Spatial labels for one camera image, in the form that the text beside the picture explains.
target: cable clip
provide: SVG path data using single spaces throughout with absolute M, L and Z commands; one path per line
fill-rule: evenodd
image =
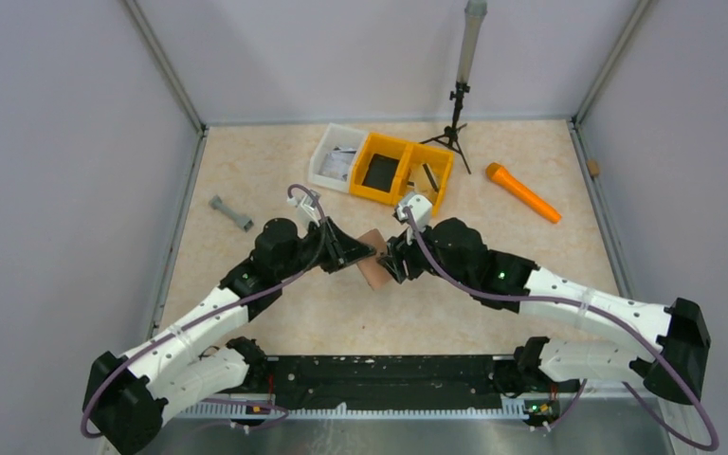
M 185 332 L 183 332 L 183 328 L 180 327 L 177 324 L 172 324 L 169 326 L 169 332 L 174 335 L 175 338 L 177 338 L 177 341 L 181 342 L 183 346 L 186 348 L 186 353 L 189 356 L 189 362 L 193 362 L 196 360 L 196 354 L 193 351 L 193 345 L 191 344 L 191 338 L 186 335 Z
M 594 297 L 595 289 L 591 287 L 585 289 L 585 292 L 582 293 L 582 297 L 581 299 L 579 299 L 582 304 L 579 305 L 579 311 L 576 313 L 576 321 L 573 323 L 573 327 L 575 327 L 576 329 L 582 329 L 585 316 L 588 314 L 588 308 L 590 308 Z

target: small brown block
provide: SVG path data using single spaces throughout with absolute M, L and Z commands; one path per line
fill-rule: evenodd
M 600 169 L 598 168 L 598 161 L 596 161 L 593 158 L 590 158 L 590 159 L 588 159 L 587 165 L 588 165 L 588 175 L 592 178 L 597 177 L 600 172 Z
M 358 237 L 358 241 L 369 246 L 375 247 L 375 255 L 369 258 L 355 263 L 358 266 L 358 270 L 361 271 L 361 275 L 364 275 L 364 279 L 367 280 L 367 284 L 377 291 L 384 287 L 384 285 L 391 281 L 391 275 L 386 268 L 382 267 L 378 263 L 378 258 L 387 254 L 387 242 L 384 240 L 384 236 L 378 229 L 373 229 L 361 237 Z

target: gray wall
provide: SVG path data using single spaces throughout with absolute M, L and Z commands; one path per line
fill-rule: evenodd
M 702 305 L 728 453 L 728 2 L 658 2 L 586 136 L 639 297 Z
M 118 1 L 0 2 L 0 454 L 95 451 L 90 362 L 143 338 L 195 141 Z
M 466 0 L 143 0 L 203 120 L 448 118 Z M 568 117 L 635 0 L 492 0 L 469 118 Z

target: beige floor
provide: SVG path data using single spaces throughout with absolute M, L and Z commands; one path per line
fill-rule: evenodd
M 264 223 L 294 217 L 285 189 L 306 183 L 308 160 L 326 125 L 211 128 L 174 268 L 162 324 L 174 322 L 203 299 L 253 246 Z M 443 124 L 376 123 L 356 128 L 422 140 Z M 560 275 L 616 292 L 584 180 L 565 121 L 471 122 L 462 132 L 473 175 L 461 159 L 448 182 L 436 220 L 459 217 L 493 249 L 535 260 Z M 561 214 L 552 225 L 489 182 L 483 170 L 498 161 Z M 325 211 L 358 236 L 402 227 L 392 208 L 321 187 Z M 243 233 L 208 206 L 219 194 L 248 214 Z M 487 309 L 440 279 L 424 276 L 373 292 L 357 268 L 308 273 L 247 326 L 228 337 L 257 338 L 268 354 L 501 354 L 528 337 L 580 339 L 585 334 L 543 319 Z

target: enclosure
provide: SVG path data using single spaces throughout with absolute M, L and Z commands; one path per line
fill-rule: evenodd
M 93 359 L 182 316 L 253 247 L 210 198 L 258 232 L 293 216 L 285 188 L 308 182 L 329 122 L 409 141 L 442 132 L 465 4 L 0 2 L 0 453 L 115 453 L 77 431 Z M 458 216 L 493 248 L 625 298 L 698 302 L 713 339 L 701 401 L 728 453 L 728 2 L 488 7 L 462 112 L 473 174 L 455 155 L 434 222 Z M 489 183 L 490 161 L 562 221 Z M 387 205 L 312 188 L 355 235 L 402 229 Z M 486 315 L 441 283 L 376 297 L 352 271 L 315 273 L 233 334 L 273 355 L 511 354 L 531 336 L 583 337 Z M 420 306 L 429 299 L 439 306 Z M 707 440 L 693 409 L 647 399 Z M 546 437 L 486 422 L 296 422 L 250 437 L 217 428 L 179 450 L 694 453 L 634 403 L 597 386 Z M 149 453 L 193 425 L 175 419 Z

